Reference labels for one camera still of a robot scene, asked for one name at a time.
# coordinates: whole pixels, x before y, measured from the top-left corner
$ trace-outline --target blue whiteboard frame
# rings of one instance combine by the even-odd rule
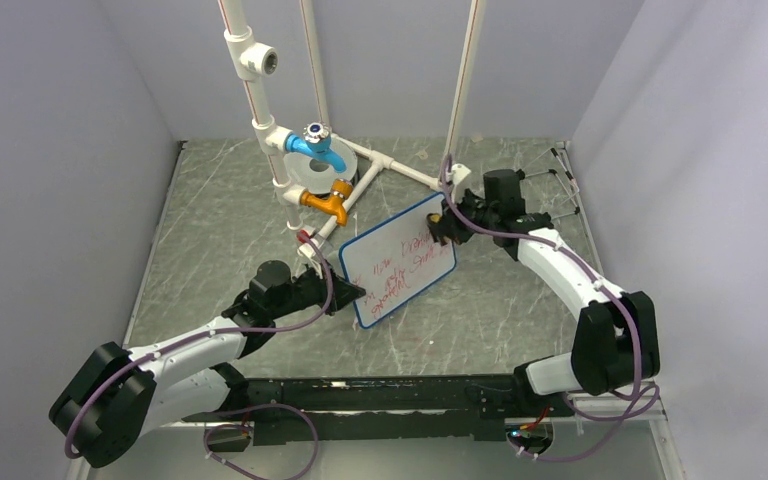
[[[415,209],[419,208],[419,207],[420,207],[420,205],[424,205],[425,203],[427,203],[427,202],[430,202],[430,201],[432,201],[432,200],[434,200],[434,199],[439,199],[439,200],[442,200],[443,198],[444,198],[444,197],[443,197],[443,194],[442,194],[442,193],[439,193],[439,192],[438,192],[438,193],[433,193],[433,194],[431,194],[430,196],[428,196],[428,197],[427,197],[425,200],[422,200],[422,201],[420,201],[420,202],[417,202],[417,203],[416,203],[416,204],[414,204],[413,206],[411,206],[411,207],[409,207],[409,208],[407,208],[407,209],[403,210],[402,212],[399,212],[399,213],[397,213],[396,215],[394,215],[394,216],[392,216],[392,217],[388,218],[387,220],[384,220],[383,222],[379,223],[378,225],[376,225],[376,226],[374,226],[374,227],[370,228],[369,230],[367,230],[367,231],[365,231],[365,232],[361,233],[361,234],[360,234],[360,235],[358,235],[357,237],[355,237],[355,238],[352,238],[351,240],[347,241],[347,242],[346,242],[346,243],[344,243],[342,246],[340,246],[340,252],[339,252],[339,255],[338,255],[338,256],[339,256],[339,258],[340,258],[340,266],[341,266],[341,267],[343,267],[343,276],[344,276],[344,277],[345,277],[347,280],[349,279],[349,270],[346,268],[346,262],[343,260],[343,250],[344,250],[346,247],[348,247],[349,245],[351,245],[351,244],[353,244],[353,243],[357,242],[357,241],[358,241],[358,240],[360,240],[361,238],[363,238],[363,237],[365,237],[365,236],[367,236],[367,235],[371,234],[372,232],[374,232],[374,231],[378,230],[379,228],[383,227],[384,225],[387,225],[388,223],[390,223],[390,222],[392,222],[393,220],[395,220],[395,219],[397,219],[397,218],[401,217],[402,215],[405,215],[405,214],[407,214],[407,213],[411,212],[412,210],[415,210]],[[391,313],[393,313],[393,312],[395,312],[396,310],[398,310],[398,309],[402,308],[402,306],[404,306],[404,304],[406,304],[406,303],[408,303],[409,301],[413,300],[413,299],[414,299],[414,298],[415,298],[417,295],[419,295],[419,294],[421,294],[422,292],[424,292],[424,291],[428,290],[428,289],[429,289],[429,288],[430,288],[432,285],[434,285],[435,283],[437,283],[437,282],[439,282],[440,280],[442,280],[442,279],[444,279],[445,277],[447,277],[447,276],[448,276],[450,273],[452,273],[452,271],[453,271],[453,270],[454,270],[454,269],[455,269],[455,268],[458,266],[458,252],[457,252],[457,250],[455,249],[455,244],[454,244],[454,243],[452,243],[452,255],[455,257],[455,262],[452,264],[452,268],[450,268],[448,271],[446,271],[445,273],[443,273],[443,275],[440,275],[440,276],[437,278],[437,280],[434,280],[433,282],[431,282],[431,283],[429,283],[428,285],[426,285],[426,286],[425,286],[425,288],[423,288],[422,290],[420,290],[420,291],[418,291],[418,292],[414,293],[413,295],[411,295],[410,297],[406,298],[404,302],[402,302],[402,303],[400,303],[400,304],[396,305],[396,306],[395,306],[395,307],[393,307],[391,310],[389,310],[387,313],[384,313],[384,314],[382,314],[382,315],[381,315],[381,318],[379,318],[379,319],[378,319],[377,321],[375,321],[374,323],[371,323],[371,324],[369,324],[368,326],[364,326],[362,323],[360,323],[360,310],[358,310],[358,307],[357,307],[357,302],[358,302],[358,301],[357,301],[357,300],[355,300],[354,302],[352,302],[352,306],[353,306],[353,307],[354,307],[354,309],[355,309],[355,318],[357,318],[357,319],[358,319],[358,325],[360,325],[360,328],[363,328],[363,329],[370,329],[370,328],[372,328],[372,327],[374,327],[374,326],[378,325],[378,324],[381,322],[381,320],[384,320],[385,318],[387,318],[388,316],[390,316],[390,314],[391,314]]]

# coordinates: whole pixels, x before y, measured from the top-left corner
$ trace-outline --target white wall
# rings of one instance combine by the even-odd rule
[[[487,1],[461,133],[571,138],[642,4]]]
[[[251,136],[214,1],[100,0],[177,138]],[[298,0],[244,0],[279,51],[273,114],[317,118]],[[445,135],[469,0],[315,0],[331,121],[344,135]],[[488,2],[464,132],[568,138],[642,0]]]
[[[768,478],[768,1],[647,0],[573,149],[689,478]]]
[[[48,409],[122,339],[175,152],[96,2],[0,2],[0,480],[63,478]]]

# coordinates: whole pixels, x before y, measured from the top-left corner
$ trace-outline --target whiteboard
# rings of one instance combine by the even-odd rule
[[[452,243],[435,243],[425,222],[440,213],[436,193],[340,247],[345,278],[366,290],[355,300],[358,324],[369,328],[455,269]]]

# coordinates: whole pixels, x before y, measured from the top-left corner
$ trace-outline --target table surface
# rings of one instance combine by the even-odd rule
[[[352,140],[436,176],[445,139]],[[553,145],[551,139],[464,139],[456,161],[473,170],[480,187],[481,174],[488,170],[522,168],[537,174],[558,168],[546,153]],[[126,338],[131,346],[165,340],[210,321],[247,288],[266,260],[283,260],[295,273],[303,269],[255,140],[190,141],[179,162]],[[365,167],[366,160],[360,164]],[[336,250],[342,243],[429,193],[406,177],[382,172],[352,210],[349,225],[331,236],[335,249],[329,259],[339,265]],[[550,174],[527,178],[523,193],[531,212],[559,216],[574,209],[561,180]],[[302,216],[315,226],[327,220],[311,209],[303,209]],[[555,225],[594,265],[581,216],[560,218]],[[569,351],[576,318],[536,274],[487,237],[473,237],[457,253],[455,271],[375,327],[359,328],[353,309],[346,308],[307,328],[276,335],[235,366],[250,378],[509,373],[529,360]],[[283,317],[278,324],[295,324],[314,311]]]
[[[547,456],[565,457],[590,448],[608,425],[553,422],[554,444]],[[204,428],[161,428],[140,438],[119,460],[90,473],[90,480],[239,480],[239,473],[204,459]],[[252,446],[222,456],[263,478],[288,478],[310,458],[311,442]],[[647,421],[625,422],[596,455],[572,463],[517,458],[505,442],[471,438],[413,438],[327,441],[304,480],[664,480],[667,478]]]

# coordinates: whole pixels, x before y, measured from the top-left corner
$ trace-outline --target white pvc pipe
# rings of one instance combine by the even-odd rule
[[[358,145],[355,142],[352,142],[351,140],[346,140],[343,137],[339,137],[337,135],[334,135],[335,138],[339,138],[341,142],[345,143],[349,146],[352,150],[358,153],[358,155],[364,156],[371,161],[374,161],[375,158],[381,157],[382,158],[382,164],[384,168],[387,168],[389,170],[393,170],[396,173],[400,173],[411,180],[416,180],[417,182],[426,185],[428,188],[439,191],[440,186],[438,185],[437,178],[432,177],[430,175],[426,175],[416,169],[413,169],[404,163],[398,162],[393,159],[393,157],[389,157],[387,155],[384,155],[381,152],[376,152],[375,150],[371,150],[369,148],[366,148],[364,146]]]
[[[268,125],[272,121],[272,112],[269,110],[263,82],[260,79],[243,80],[243,87],[246,89],[246,98],[249,100],[254,122],[257,125]]]
[[[219,0],[219,10],[222,11],[222,20],[225,22],[225,30],[231,35],[243,35],[248,31],[246,14],[243,12],[242,0]]]
[[[264,90],[263,82],[256,72],[249,72],[245,66],[240,65],[241,54],[246,51],[246,48],[252,48],[252,45],[256,45],[254,34],[246,23],[242,0],[219,0],[219,9],[222,11],[222,20],[225,22],[225,40],[228,43],[228,49],[234,61],[234,66],[237,69],[237,74],[243,80],[246,99],[248,99],[249,107],[251,107],[252,126],[260,144],[260,149],[266,154],[269,167],[272,169],[272,183],[275,186],[277,195],[281,197],[284,190],[289,188],[291,181],[287,173],[287,167],[284,165],[283,152],[267,142],[269,134],[275,131],[277,126],[275,119],[272,117],[272,112],[269,110],[266,90]],[[287,213],[287,227],[292,231],[301,229],[302,221],[299,215],[299,207],[283,201],[282,204]]]
[[[449,121],[449,133],[446,136],[444,155],[454,153],[453,150],[457,147],[469,83],[472,80],[472,67],[478,52],[478,37],[481,35],[481,24],[484,22],[484,6],[484,0],[472,0],[472,5],[469,8],[469,22],[466,26],[461,66],[458,71],[458,83],[455,87],[455,100],[452,106],[452,118]]]
[[[322,58],[319,55],[319,35],[316,33],[316,20],[313,15],[311,0],[300,0],[302,23],[307,40],[307,53],[310,58],[310,68],[313,72],[313,91],[316,94],[316,108],[319,110],[319,121],[331,125],[328,116],[328,103],[325,101],[325,80],[322,74]]]
[[[372,180],[375,179],[375,176],[378,175],[378,173],[380,173],[383,168],[384,166],[381,164],[381,162],[373,162],[372,165],[370,165],[369,170],[367,170],[366,173],[364,173],[360,178],[358,184],[352,190],[351,195],[349,195],[349,198],[343,202],[343,208],[345,208],[347,212],[350,208],[352,208],[352,206],[354,206],[358,198],[363,195],[364,190],[369,187],[369,184],[372,183]],[[334,232],[335,228],[337,228],[337,218],[332,215],[331,218],[325,222],[325,225],[319,229],[318,233],[323,239],[325,239]]]
[[[401,173],[402,175],[412,180],[416,180],[417,182],[427,186],[432,190],[436,190],[436,191],[440,190],[440,185],[438,184],[436,178],[432,177],[431,175],[426,175],[420,171],[414,170],[413,168],[410,168],[404,163],[399,163],[394,160],[393,163],[390,164],[390,170],[396,173]]]

